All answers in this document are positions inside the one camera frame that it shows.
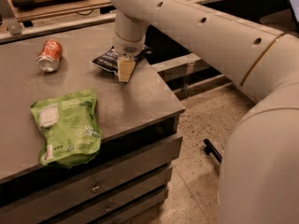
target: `can lid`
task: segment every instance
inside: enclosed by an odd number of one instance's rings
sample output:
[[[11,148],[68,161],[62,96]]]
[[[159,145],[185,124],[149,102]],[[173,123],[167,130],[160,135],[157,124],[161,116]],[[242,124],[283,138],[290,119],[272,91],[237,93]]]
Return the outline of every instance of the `can lid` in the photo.
[[[58,69],[57,61],[48,57],[42,57],[41,59],[38,59],[37,64],[44,72],[53,72]]]

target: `drawer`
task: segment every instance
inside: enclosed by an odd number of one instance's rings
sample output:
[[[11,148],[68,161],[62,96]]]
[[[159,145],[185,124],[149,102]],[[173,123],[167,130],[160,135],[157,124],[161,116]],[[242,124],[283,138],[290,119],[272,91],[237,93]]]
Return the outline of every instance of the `drawer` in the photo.
[[[120,224],[144,211],[152,206],[163,202],[168,195],[168,189],[159,188],[141,199],[130,203],[118,212],[104,218],[97,219],[92,224]]]
[[[137,180],[120,186],[117,190],[112,190],[106,195],[100,195],[96,200],[87,202],[64,215],[59,215],[49,223],[84,224],[103,215],[113,213],[115,210],[129,202],[140,198],[161,186],[166,186],[167,182],[170,181],[171,174],[171,166],[159,168]]]
[[[0,223],[33,224],[170,163],[182,137],[171,135],[0,209]]]

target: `gray countertop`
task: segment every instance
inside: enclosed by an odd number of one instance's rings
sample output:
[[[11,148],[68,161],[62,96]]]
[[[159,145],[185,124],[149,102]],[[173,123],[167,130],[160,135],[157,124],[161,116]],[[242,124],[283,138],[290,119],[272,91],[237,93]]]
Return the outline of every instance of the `gray countertop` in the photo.
[[[41,36],[0,46],[0,183],[40,167],[45,138],[30,106],[42,99],[95,89],[96,114],[103,142],[183,112],[164,81],[142,60],[129,83],[92,64],[112,45],[113,23]],[[54,38],[64,49],[60,69],[45,74],[36,66],[44,42]]]

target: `metal leg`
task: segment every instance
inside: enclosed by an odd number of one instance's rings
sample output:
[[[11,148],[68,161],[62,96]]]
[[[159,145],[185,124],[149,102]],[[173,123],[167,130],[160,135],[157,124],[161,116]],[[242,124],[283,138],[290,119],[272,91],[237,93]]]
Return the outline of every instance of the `metal leg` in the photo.
[[[204,140],[204,143],[205,143],[205,153],[207,155],[209,155],[210,153],[212,153],[216,160],[221,163],[222,161],[222,155],[217,151],[217,149],[213,146],[213,144],[208,140],[208,139],[205,139]]]

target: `tile floor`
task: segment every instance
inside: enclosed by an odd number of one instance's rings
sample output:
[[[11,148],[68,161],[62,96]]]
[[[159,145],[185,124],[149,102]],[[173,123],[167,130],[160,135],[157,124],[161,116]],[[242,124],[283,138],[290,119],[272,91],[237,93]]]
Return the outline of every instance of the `tile floor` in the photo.
[[[173,162],[168,198],[125,224],[217,223],[220,165],[206,155],[203,140],[208,138],[223,153],[227,138],[253,103],[222,76],[191,85],[188,98],[179,91],[176,95],[186,107],[178,125],[184,139]]]

